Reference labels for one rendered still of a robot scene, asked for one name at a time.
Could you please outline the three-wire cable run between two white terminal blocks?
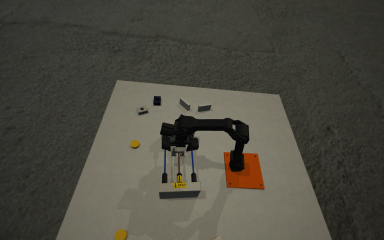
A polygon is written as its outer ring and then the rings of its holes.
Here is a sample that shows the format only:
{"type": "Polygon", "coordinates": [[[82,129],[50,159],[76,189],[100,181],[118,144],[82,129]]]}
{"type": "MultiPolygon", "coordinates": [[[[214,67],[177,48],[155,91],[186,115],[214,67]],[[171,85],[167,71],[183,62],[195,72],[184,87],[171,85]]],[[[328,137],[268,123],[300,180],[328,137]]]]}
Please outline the three-wire cable run between two white terminal blocks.
{"type": "Polygon", "coordinates": [[[197,182],[197,175],[194,172],[194,159],[193,159],[192,150],[191,150],[191,158],[192,158],[191,182],[182,182],[182,174],[180,173],[180,152],[178,152],[177,182],[168,183],[168,174],[166,173],[166,150],[164,150],[164,173],[162,174],[162,183],[159,183],[160,199],[198,197],[201,191],[201,185],[200,185],[200,182],[197,182]]]}

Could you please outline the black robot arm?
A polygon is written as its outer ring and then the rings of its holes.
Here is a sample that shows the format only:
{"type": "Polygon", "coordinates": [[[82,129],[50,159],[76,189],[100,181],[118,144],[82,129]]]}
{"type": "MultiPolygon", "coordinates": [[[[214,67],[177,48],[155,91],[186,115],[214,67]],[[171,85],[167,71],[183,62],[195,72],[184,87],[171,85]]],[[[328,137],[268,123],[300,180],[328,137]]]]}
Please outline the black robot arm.
{"type": "Polygon", "coordinates": [[[225,119],[196,119],[192,116],[181,116],[176,119],[174,124],[162,123],[160,135],[177,137],[180,141],[185,141],[188,135],[193,136],[196,131],[224,131],[235,140],[234,150],[230,150],[229,167],[231,172],[241,172],[245,169],[243,149],[248,143],[249,126],[240,120],[225,119]],[[235,130],[233,129],[235,125],[235,130]]]}

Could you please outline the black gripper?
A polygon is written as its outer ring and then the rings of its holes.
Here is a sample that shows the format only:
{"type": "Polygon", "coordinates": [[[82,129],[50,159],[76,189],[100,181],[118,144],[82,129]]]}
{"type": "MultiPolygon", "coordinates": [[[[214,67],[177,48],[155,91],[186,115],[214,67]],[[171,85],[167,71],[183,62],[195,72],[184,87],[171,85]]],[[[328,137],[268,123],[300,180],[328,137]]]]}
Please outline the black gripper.
{"type": "Polygon", "coordinates": [[[199,148],[199,140],[197,137],[191,137],[190,140],[178,140],[177,136],[175,138],[175,141],[170,141],[170,137],[162,137],[162,145],[161,148],[163,150],[168,150],[171,151],[171,146],[176,146],[176,147],[186,147],[186,151],[193,151],[197,150],[199,148]]]}

